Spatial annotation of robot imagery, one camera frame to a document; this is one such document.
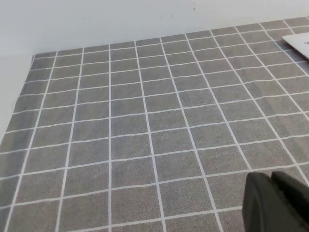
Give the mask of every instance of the gray square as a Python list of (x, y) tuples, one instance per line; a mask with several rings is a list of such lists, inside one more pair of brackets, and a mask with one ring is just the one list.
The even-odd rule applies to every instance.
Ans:
[(48, 80), (52, 69), (29, 71), (26, 81)]
[(220, 212), (219, 218), (224, 231), (245, 232), (241, 210)]
[(247, 174), (238, 173), (207, 178), (217, 209), (242, 205)]
[(301, 71), (301, 69), (297, 67), (296, 64), (274, 65), (268, 67), (268, 69), (276, 78), (304, 75), (304, 72)]
[(292, 95), (292, 98), (300, 106), (300, 108), (302, 108), (302, 110), (309, 110), (309, 93), (295, 94)]
[(38, 113), (39, 111), (25, 111), (12, 115), (7, 131), (33, 128), (37, 121)]
[(280, 137), (309, 134), (308, 120), (304, 115), (275, 116), (269, 119)]
[(273, 41), (263, 42), (263, 43), (252, 43), (249, 44), (249, 47), (256, 54), (265, 53), (265, 52), (278, 52), (280, 49)]
[(137, 53), (139, 57), (152, 57), (163, 55), (162, 46), (160, 44), (145, 46), (145, 47), (137, 47)]
[(210, 73), (205, 75), (210, 87), (239, 84), (240, 81), (234, 71)]
[(66, 164), (68, 145), (30, 150), (26, 173), (62, 168)]
[(292, 31), (295, 34), (308, 33), (309, 32), (309, 27), (292, 28)]
[(181, 110), (148, 114), (148, 119), (151, 131), (160, 131), (186, 126)]
[(217, 47), (217, 44), (213, 38), (190, 40), (189, 43), (193, 51)]
[(78, 77), (51, 80), (48, 86), (48, 92), (60, 92), (70, 89), (77, 89)]
[(296, 162), (309, 161), (309, 137), (289, 138), (283, 140)]
[(242, 145), (241, 149), (252, 168), (293, 164), (279, 141)]
[(46, 69), (51, 68), (53, 66), (55, 58), (42, 58), (35, 59), (31, 66), (31, 69)]
[(54, 231), (58, 205), (58, 201), (49, 201), (15, 206), (8, 231)]
[(0, 155), (0, 178), (20, 174), (26, 151)]
[(74, 124), (73, 141), (108, 137), (108, 119), (77, 122)]
[(238, 34), (216, 36), (216, 41), (218, 42), (220, 47), (244, 43), (243, 39)]
[(290, 63), (292, 60), (284, 52), (275, 52), (258, 55), (265, 65)]
[(127, 47), (134, 47), (134, 42), (124, 42), (124, 43), (113, 43), (111, 44), (111, 49), (119, 49), (119, 48), (127, 48)]
[(306, 17), (302, 17), (302, 18), (289, 18), (289, 19), (285, 19), (285, 22), (290, 27), (299, 27), (299, 26), (309, 25), (309, 20)]
[(175, 92), (171, 79), (145, 82), (143, 88), (145, 96)]
[(113, 224), (159, 218), (160, 209), (156, 187), (113, 191), (112, 212)]
[(74, 106), (42, 110), (38, 126), (72, 122)]
[(52, 79), (60, 79), (64, 77), (71, 77), (71, 76), (79, 76), (80, 72), (80, 65), (70, 66), (70, 67), (63, 67), (63, 68), (54, 68)]
[(146, 97), (147, 111), (161, 111), (180, 108), (177, 96), (175, 93)]
[(167, 55), (167, 59), (170, 65), (195, 62), (191, 52)]
[(49, 93), (45, 97), (44, 108), (52, 108), (65, 105), (74, 105), (76, 97), (76, 90), (61, 92), (61, 93)]
[(68, 169), (64, 195), (108, 189), (108, 163)]
[(247, 43), (258, 43), (271, 40), (264, 31), (247, 32), (241, 34)]
[(102, 87), (108, 85), (109, 75), (107, 73), (81, 77), (80, 88)]
[(238, 75), (242, 79), (243, 82), (249, 81), (264, 81), (264, 80), (272, 80), (272, 76), (269, 72), (264, 68), (252, 68), (252, 69), (241, 69), (237, 70)]
[(112, 159), (151, 155), (148, 134), (112, 138)]
[(120, 60), (120, 59), (132, 59), (132, 58), (136, 58), (135, 48), (111, 51), (111, 61)]
[(183, 152), (155, 157), (159, 181), (201, 175), (194, 152)]
[(152, 158), (112, 163), (112, 188), (145, 185), (155, 182)]
[(231, 66), (225, 59), (204, 61), (199, 63), (204, 73), (216, 73), (231, 70)]
[(255, 56), (234, 57), (229, 58), (228, 60), (230, 61), (234, 69), (262, 66), (260, 61)]
[(172, 43), (163, 44), (166, 54), (179, 53), (179, 52), (189, 52), (190, 47), (187, 41), (178, 41)]
[(112, 118), (112, 136), (147, 132), (145, 115)]
[(60, 231), (108, 225), (108, 193), (64, 199)]
[(139, 75), (138, 70), (120, 72), (120, 73), (119, 72), (111, 73), (112, 85), (128, 84), (128, 83), (139, 82), (139, 81), (140, 81), (140, 75)]
[(221, 112), (216, 105), (184, 110), (189, 126), (223, 122)]
[(94, 46), (94, 47), (85, 47), (84, 52), (98, 52), (108, 50), (108, 45)]
[(288, 96), (262, 98), (256, 102), (266, 116), (299, 112)]
[(196, 63), (171, 66), (170, 70), (174, 77), (201, 74), (199, 67)]
[(164, 56), (140, 58), (139, 63), (141, 69), (167, 65)]
[(252, 54), (250, 49), (245, 44), (231, 47), (223, 47), (222, 51), (226, 57), (247, 56)]
[(219, 28), (211, 30), (213, 35), (226, 35), (226, 34), (235, 34), (237, 33), (235, 27), (228, 27), (228, 28)]
[(56, 52), (46, 52), (46, 53), (36, 54), (35, 58), (54, 57), (55, 55), (56, 55)]
[(264, 119), (232, 122), (230, 126), (239, 143), (276, 138), (274, 132)]
[(191, 128), (197, 148), (233, 144), (234, 140), (225, 124)]
[(92, 104), (78, 105), (76, 108), (75, 120), (88, 120), (109, 117), (109, 103), (99, 102)]
[(144, 113), (142, 98), (112, 101), (112, 116)]
[(69, 166), (107, 161), (108, 139), (71, 144)]
[(163, 78), (170, 78), (168, 67), (142, 69), (140, 73), (143, 81), (152, 81)]
[(100, 73), (108, 73), (108, 63), (97, 63), (97, 64), (83, 64), (82, 75), (93, 75)]
[(174, 78), (174, 82), (178, 91), (208, 87), (202, 75)]
[(151, 44), (159, 44), (160, 39), (159, 38), (153, 38), (153, 39), (146, 39), (146, 40), (137, 40), (136, 46), (145, 46), (145, 45), (151, 45)]
[(78, 92), (78, 103), (101, 102), (109, 100), (109, 88), (80, 89)]
[(222, 104), (221, 109), (228, 121), (262, 117), (253, 101), (240, 101)]
[(195, 51), (194, 55), (198, 61), (224, 58), (219, 48)]
[(17, 99), (14, 112), (39, 109), (43, 95), (21, 96)]
[(279, 80), (279, 82), (288, 93), (300, 93), (309, 90), (309, 78), (307, 76)]
[(98, 63), (98, 62), (108, 62), (108, 61), (109, 61), (109, 52), (108, 51), (105, 51), (105, 52), (95, 52), (95, 53), (86, 53), (86, 54), (84, 54), (83, 64)]
[(165, 216), (212, 209), (204, 180), (182, 180), (160, 185)]
[(198, 151), (206, 175), (247, 170), (236, 146)]
[(148, 223), (112, 228), (112, 232), (145, 232), (145, 231), (162, 232), (163, 231), (162, 222), (156, 221), (156, 222), (148, 222)]
[(166, 42), (172, 42), (172, 41), (177, 41), (177, 40), (185, 40), (186, 38), (184, 34), (179, 34), (179, 35), (164, 36), (161, 39), (163, 43), (166, 43)]
[(207, 105), (214, 103), (214, 99), (209, 89), (181, 92), (179, 93), (179, 97), (183, 107)]
[(209, 30), (203, 30), (198, 32), (187, 33), (188, 39), (211, 37), (211, 32)]
[(155, 154), (192, 149), (187, 129), (153, 133), (152, 141)]
[(20, 95), (45, 93), (47, 81), (25, 83)]
[(136, 59), (128, 59), (121, 61), (112, 61), (111, 62), (111, 72), (119, 72), (137, 69), (137, 60)]
[(281, 40), (282, 36), (285, 35), (293, 35), (292, 31), (290, 29), (280, 29), (280, 30), (268, 30), (267, 34), (273, 39), (273, 40)]
[(0, 180), (0, 206), (12, 203), (19, 176)]
[(112, 86), (112, 99), (134, 98), (141, 96), (140, 83), (121, 86)]
[(219, 232), (214, 214), (204, 214), (166, 220), (168, 232)]
[(78, 54), (78, 53), (82, 53), (82, 51), (83, 51), (82, 48), (63, 50), (63, 51), (59, 51), (58, 52), (58, 56), (66, 56), (66, 55)]
[(63, 173), (63, 170), (58, 170), (24, 175), (21, 180), (16, 202), (31, 202), (60, 197)]
[(247, 25), (241, 25), (236, 27), (240, 33), (242, 32), (248, 32), (248, 31), (255, 31), (255, 30), (263, 30), (260, 24), (253, 23), (253, 24), (247, 24)]
[(246, 87), (254, 98), (285, 94), (276, 81), (251, 82)]
[(261, 23), (265, 30), (287, 28), (283, 20)]
[(0, 152), (14, 151), (28, 148), (33, 130), (22, 130), (4, 134)]
[(57, 57), (55, 67), (78, 65), (82, 62), (82, 55)]
[(242, 85), (214, 88), (213, 93), (219, 103), (250, 98), (246, 89)]

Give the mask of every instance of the white wall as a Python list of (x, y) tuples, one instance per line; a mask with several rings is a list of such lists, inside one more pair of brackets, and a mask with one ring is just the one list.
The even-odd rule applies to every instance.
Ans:
[(0, 54), (40, 53), (306, 15), (308, 0), (3, 0)]
[(31, 64), (31, 54), (0, 57), (0, 142)]

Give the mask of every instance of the grid pattern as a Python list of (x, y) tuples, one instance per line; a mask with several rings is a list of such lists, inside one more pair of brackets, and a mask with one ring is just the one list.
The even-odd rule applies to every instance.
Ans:
[(248, 172), (309, 184), (306, 17), (38, 54), (0, 146), (0, 231), (243, 230)]

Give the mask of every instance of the black object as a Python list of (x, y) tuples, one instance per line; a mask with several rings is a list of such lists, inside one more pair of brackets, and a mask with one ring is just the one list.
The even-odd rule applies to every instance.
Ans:
[(249, 173), (242, 216), (246, 232), (309, 232), (309, 188), (283, 172)]

